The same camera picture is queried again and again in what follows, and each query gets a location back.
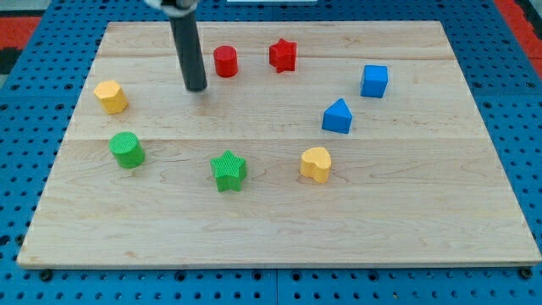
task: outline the wooden surface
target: wooden surface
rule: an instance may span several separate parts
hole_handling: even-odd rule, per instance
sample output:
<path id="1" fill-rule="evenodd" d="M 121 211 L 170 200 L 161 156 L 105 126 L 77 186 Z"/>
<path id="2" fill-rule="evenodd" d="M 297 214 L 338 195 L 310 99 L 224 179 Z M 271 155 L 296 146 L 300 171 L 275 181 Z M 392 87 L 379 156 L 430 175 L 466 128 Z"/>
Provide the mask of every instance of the wooden surface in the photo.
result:
<path id="1" fill-rule="evenodd" d="M 541 260 L 438 22 L 200 23 L 209 88 L 190 94 L 167 23 L 110 24 L 19 254 L 24 268 L 376 268 Z M 268 46 L 298 42 L 277 75 Z M 231 44 L 240 72 L 214 73 Z M 386 64 L 384 99 L 359 96 Z M 106 115 L 92 90 L 130 101 Z M 349 135 L 321 130 L 343 97 Z M 144 164 L 119 168 L 108 139 L 135 132 Z M 324 146 L 326 184 L 300 176 Z M 209 164 L 246 158 L 243 191 L 218 193 Z"/>

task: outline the plastic block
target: plastic block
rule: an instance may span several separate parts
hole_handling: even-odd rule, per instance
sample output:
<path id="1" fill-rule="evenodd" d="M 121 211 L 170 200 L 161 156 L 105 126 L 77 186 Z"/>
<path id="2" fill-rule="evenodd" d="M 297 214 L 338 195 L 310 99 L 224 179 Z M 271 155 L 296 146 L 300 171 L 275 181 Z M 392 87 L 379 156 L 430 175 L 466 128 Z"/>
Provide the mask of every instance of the plastic block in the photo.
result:
<path id="1" fill-rule="evenodd" d="M 388 85 L 388 67 L 366 65 L 363 68 L 362 97 L 383 97 Z"/>
<path id="2" fill-rule="evenodd" d="M 324 111 L 322 129 L 347 134 L 350 132 L 352 113 L 344 99 L 340 98 Z"/>
<path id="3" fill-rule="evenodd" d="M 94 89 L 94 95 L 108 114 L 118 114 L 128 106 L 122 87 L 114 80 L 103 81 Z"/>
<path id="4" fill-rule="evenodd" d="M 331 156 L 324 147 L 307 149 L 301 156 L 301 175 L 313 178 L 318 183 L 324 183 L 329 178 Z"/>
<path id="5" fill-rule="evenodd" d="M 109 150 L 117 159 L 121 168 L 133 169 L 145 160 L 145 153 L 137 136 L 129 131 L 123 131 L 111 138 Z"/>
<path id="6" fill-rule="evenodd" d="M 217 75 L 231 77 L 237 74 L 237 51 L 232 46 L 217 47 L 214 52 L 214 67 Z"/>
<path id="7" fill-rule="evenodd" d="M 211 169 L 217 181 L 218 191 L 241 190 L 241 182 L 246 177 L 244 158 L 239 158 L 227 150 L 222 157 L 211 159 Z"/>
<path id="8" fill-rule="evenodd" d="M 269 47 L 269 64 L 277 69 L 277 73 L 295 71 L 297 59 L 297 42 L 288 42 L 282 38 Z"/>

